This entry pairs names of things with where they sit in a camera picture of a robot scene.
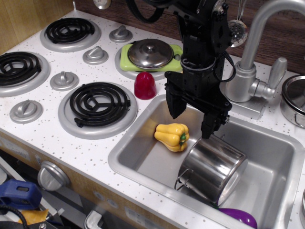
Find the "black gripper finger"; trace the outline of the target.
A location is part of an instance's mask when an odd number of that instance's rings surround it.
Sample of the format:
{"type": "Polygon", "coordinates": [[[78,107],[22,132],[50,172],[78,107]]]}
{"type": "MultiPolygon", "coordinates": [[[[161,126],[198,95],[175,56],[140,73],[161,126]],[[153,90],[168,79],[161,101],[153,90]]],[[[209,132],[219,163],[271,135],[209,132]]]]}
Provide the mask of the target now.
{"type": "Polygon", "coordinates": [[[205,114],[203,117],[201,132],[202,138],[208,139],[215,132],[218,131],[221,125],[226,124],[226,116],[216,115],[213,113],[205,114]]]}
{"type": "Polygon", "coordinates": [[[166,101],[169,113],[176,119],[186,109],[186,102],[183,100],[183,93],[172,88],[166,88],[166,101]]]}

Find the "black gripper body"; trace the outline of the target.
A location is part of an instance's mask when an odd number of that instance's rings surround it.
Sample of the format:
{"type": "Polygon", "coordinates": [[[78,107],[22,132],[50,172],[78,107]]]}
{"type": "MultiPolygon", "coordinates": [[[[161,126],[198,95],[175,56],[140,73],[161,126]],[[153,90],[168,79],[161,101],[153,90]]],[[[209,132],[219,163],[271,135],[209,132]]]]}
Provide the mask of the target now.
{"type": "Polygon", "coordinates": [[[166,88],[172,88],[183,93],[183,100],[204,114],[213,113],[226,116],[231,110],[231,103],[220,91],[224,65],[216,64],[214,67],[196,71],[184,68],[182,73],[167,71],[165,78],[166,88]]]}

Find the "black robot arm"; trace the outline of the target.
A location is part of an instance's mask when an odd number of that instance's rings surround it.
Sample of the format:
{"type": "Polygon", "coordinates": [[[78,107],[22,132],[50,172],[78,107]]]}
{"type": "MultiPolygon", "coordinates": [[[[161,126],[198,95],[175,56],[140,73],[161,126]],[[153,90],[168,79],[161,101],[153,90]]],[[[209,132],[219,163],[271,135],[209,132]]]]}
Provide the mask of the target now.
{"type": "Polygon", "coordinates": [[[208,139],[229,119],[231,103],[220,91],[224,82],[224,61],[232,59],[226,52],[231,46],[228,5],[224,0],[149,0],[156,8],[145,18],[135,1],[127,1],[132,14],[143,23],[154,23],[168,9],[177,17],[183,43],[182,73],[167,71],[166,101],[172,118],[177,118],[190,104],[203,112],[202,138],[208,139]]]}

